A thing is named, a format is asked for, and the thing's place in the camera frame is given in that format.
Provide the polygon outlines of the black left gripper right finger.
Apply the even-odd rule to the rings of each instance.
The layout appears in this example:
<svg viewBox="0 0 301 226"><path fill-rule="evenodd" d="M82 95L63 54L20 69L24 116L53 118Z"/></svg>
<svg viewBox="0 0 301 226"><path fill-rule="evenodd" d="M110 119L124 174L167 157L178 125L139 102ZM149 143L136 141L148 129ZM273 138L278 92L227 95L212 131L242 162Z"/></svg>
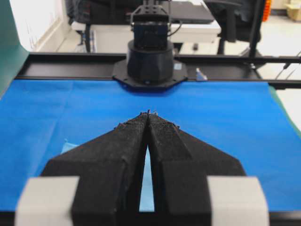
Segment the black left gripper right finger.
<svg viewBox="0 0 301 226"><path fill-rule="evenodd" d="M155 212L164 226L267 226L261 184L235 157L149 115Z"/></svg>

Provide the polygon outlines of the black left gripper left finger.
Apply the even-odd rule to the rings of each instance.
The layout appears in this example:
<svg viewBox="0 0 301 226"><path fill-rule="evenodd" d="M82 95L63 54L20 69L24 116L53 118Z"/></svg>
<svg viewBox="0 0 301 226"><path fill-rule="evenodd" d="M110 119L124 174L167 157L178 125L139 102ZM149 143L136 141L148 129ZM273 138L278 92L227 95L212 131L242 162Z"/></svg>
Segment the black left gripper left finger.
<svg viewBox="0 0 301 226"><path fill-rule="evenodd" d="M137 212L148 115L50 159L30 178L17 204L16 226L115 226Z"/></svg>

